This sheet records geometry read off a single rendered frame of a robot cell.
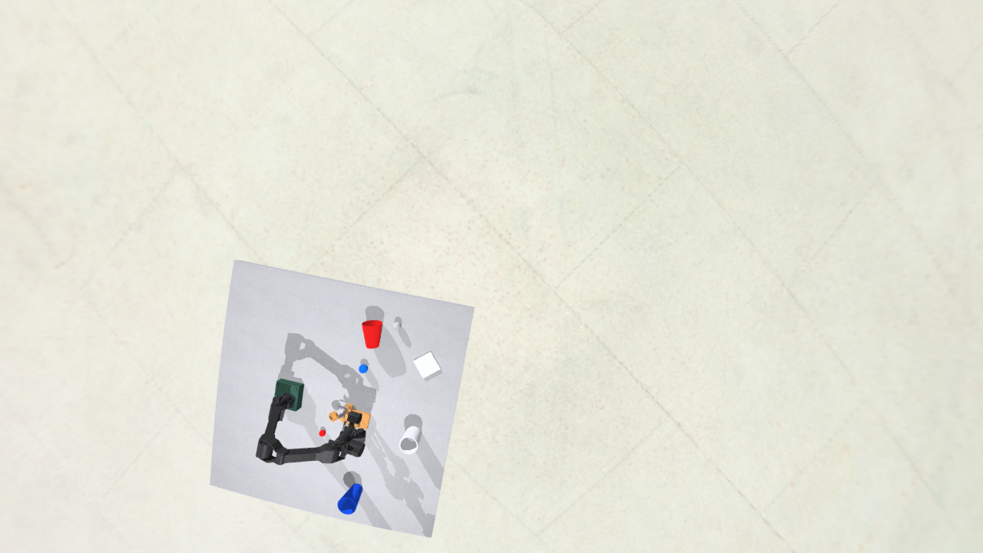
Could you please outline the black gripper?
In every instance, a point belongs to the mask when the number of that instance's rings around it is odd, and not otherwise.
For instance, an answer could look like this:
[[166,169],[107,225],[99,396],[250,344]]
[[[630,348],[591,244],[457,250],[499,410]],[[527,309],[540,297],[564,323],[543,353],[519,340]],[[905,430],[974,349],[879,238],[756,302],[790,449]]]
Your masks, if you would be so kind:
[[349,426],[345,427],[345,429],[343,431],[341,431],[340,434],[344,434],[344,435],[348,436],[349,437],[349,442],[353,439],[352,432],[355,429],[354,428],[354,423],[355,424],[360,423],[361,422],[361,419],[362,419],[362,414],[361,413],[357,413],[357,412],[349,412],[348,413],[347,421],[349,423]]

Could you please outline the red plastic cup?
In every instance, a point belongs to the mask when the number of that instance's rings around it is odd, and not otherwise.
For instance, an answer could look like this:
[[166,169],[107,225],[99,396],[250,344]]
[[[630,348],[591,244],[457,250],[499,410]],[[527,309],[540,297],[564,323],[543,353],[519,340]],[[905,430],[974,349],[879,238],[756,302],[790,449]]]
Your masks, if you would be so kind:
[[382,321],[369,320],[362,323],[364,339],[367,349],[378,349],[380,336],[382,335]]

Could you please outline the white cup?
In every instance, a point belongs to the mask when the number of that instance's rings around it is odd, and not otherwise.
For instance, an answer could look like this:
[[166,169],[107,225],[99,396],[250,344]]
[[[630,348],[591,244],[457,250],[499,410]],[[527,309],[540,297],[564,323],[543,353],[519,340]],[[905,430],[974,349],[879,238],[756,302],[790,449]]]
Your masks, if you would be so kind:
[[400,449],[402,449],[404,454],[414,454],[414,452],[417,451],[418,445],[420,444],[421,437],[422,434],[418,427],[412,426],[408,428],[400,440]]

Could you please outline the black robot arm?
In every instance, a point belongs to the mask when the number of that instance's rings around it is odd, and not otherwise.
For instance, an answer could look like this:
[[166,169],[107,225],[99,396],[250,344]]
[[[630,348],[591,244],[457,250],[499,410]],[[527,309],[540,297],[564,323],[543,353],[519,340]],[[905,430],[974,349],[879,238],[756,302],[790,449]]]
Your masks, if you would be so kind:
[[[275,439],[275,428],[277,423],[283,421],[284,412],[289,407],[293,407],[295,396],[284,393],[283,396],[275,396],[268,412],[268,423],[266,433],[261,434],[259,445],[257,446],[256,456],[261,461],[268,463],[274,462],[277,465],[293,462],[319,461],[321,463],[334,463],[343,461],[346,455],[361,456],[365,449],[366,431],[364,429],[354,429],[353,439],[349,442],[349,437],[340,434],[335,441],[329,439],[329,443],[324,443],[322,447],[288,449],[283,447],[280,439]],[[357,431],[356,431],[357,430]],[[273,456],[273,450],[276,455]],[[341,452],[341,455],[339,455]]]

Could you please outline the white square block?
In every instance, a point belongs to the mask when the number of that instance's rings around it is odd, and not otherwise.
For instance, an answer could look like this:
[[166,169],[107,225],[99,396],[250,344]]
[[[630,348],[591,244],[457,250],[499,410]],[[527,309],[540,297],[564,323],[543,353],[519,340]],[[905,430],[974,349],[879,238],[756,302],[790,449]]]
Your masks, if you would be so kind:
[[433,358],[432,353],[427,353],[414,360],[415,366],[419,369],[422,378],[425,378],[440,369],[438,362]]

